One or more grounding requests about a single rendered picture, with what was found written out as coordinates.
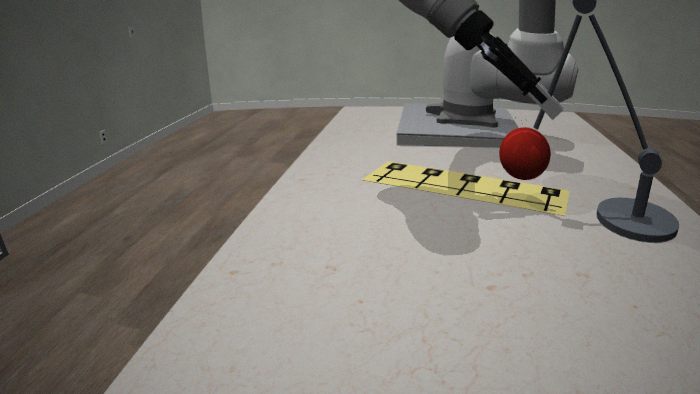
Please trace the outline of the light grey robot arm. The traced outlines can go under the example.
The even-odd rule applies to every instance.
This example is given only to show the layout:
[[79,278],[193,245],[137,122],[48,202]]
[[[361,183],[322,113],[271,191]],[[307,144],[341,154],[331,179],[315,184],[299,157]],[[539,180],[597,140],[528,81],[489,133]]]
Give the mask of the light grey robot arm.
[[[427,113],[439,115],[437,123],[498,127],[493,99],[537,104],[485,60],[477,46],[466,50],[453,37],[461,23],[479,9],[475,0],[399,1],[450,38],[443,65],[444,100],[426,105]],[[547,90],[564,50],[563,39],[554,32],[555,5],[556,0],[519,0],[519,29],[508,43]],[[558,102],[573,96],[577,73],[576,61],[568,54],[553,92]]]

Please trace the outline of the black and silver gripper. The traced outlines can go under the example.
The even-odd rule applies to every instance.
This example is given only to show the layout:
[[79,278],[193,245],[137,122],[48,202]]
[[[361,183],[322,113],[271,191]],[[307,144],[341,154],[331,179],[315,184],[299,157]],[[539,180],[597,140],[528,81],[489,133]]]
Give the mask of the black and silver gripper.
[[563,111],[564,107],[553,95],[551,97],[547,93],[548,90],[539,82],[541,78],[537,78],[511,51],[506,43],[499,37],[494,37],[489,33],[493,25],[492,19],[482,10],[477,10],[461,23],[454,38],[466,50],[471,50],[477,45],[484,59],[501,71],[521,91],[525,91],[523,93],[524,96],[529,92],[528,95],[544,112],[552,120],[555,119]]

